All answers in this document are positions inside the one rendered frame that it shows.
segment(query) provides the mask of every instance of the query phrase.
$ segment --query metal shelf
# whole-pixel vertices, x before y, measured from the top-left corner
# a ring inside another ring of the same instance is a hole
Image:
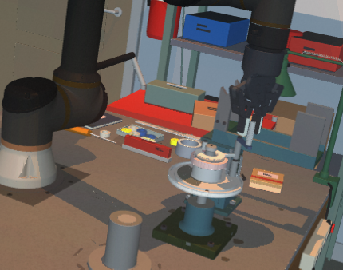
[[[220,56],[221,58],[242,61],[244,49],[247,42],[241,42],[228,47],[215,46],[204,42],[196,42],[186,38],[172,38],[170,45],[184,49],[198,51],[200,53]],[[338,85],[343,85],[343,66],[336,72],[323,69],[316,69],[309,66],[290,63],[288,72],[304,77],[310,77],[320,81],[328,81]]]

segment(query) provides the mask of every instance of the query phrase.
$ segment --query brown table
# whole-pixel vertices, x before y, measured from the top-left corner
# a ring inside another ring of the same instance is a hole
[[[67,131],[53,135],[58,173],[50,187],[0,185],[0,270],[88,269],[89,255],[105,244],[109,215],[117,210],[142,216],[140,251],[155,270],[298,269],[302,245],[325,216],[329,193],[313,183],[314,171],[244,152],[242,203],[228,218],[215,215],[238,225],[238,232],[210,260],[152,238],[154,227],[184,206],[186,194],[169,182],[168,169],[186,160],[174,146],[169,164],[122,149],[116,130],[135,120],[117,116],[123,122],[102,128],[116,144]],[[164,136],[161,143],[168,146],[176,137]],[[282,193],[250,188],[253,168],[285,174]]]

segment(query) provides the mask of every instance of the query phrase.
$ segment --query red fire extinguisher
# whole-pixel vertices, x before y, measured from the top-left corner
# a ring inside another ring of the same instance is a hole
[[[151,0],[147,26],[147,36],[154,39],[163,39],[165,15],[168,4],[163,0]],[[179,29],[181,6],[176,9],[175,27],[173,37],[176,38]]]

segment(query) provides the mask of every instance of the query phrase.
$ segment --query red toolbox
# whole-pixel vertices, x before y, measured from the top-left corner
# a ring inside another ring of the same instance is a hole
[[[172,154],[172,148],[170,147],[131,135],[125,136],[124,144],[160,157],[169,158]]]
[[[324,59],[343,62],[343,38],[336,38],[325,34],[306,31],[301,37],[290,39],[289,49],[295,53],[303,53]],[[290,54],[289,62],[304,66],[311,66],[328,71],[337,71],[342,66],[328,62],[318,61]]]

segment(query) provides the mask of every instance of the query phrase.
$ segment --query door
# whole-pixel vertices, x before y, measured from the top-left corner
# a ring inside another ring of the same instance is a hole
[[[105,9],[120,7],[122,15],[104,13],[99,62],[126,53],[129,28],[133,28],[129,23],[134,1],[105,0]],[[22,77],[52,79],[53,71],[61,64],[67,3],[68,0],[0,0],[0,111],[4,90],[11,81]],[[108,103],[118,100],[124,63],[99,73]],[[125,75],[133,79],[130,70]]]

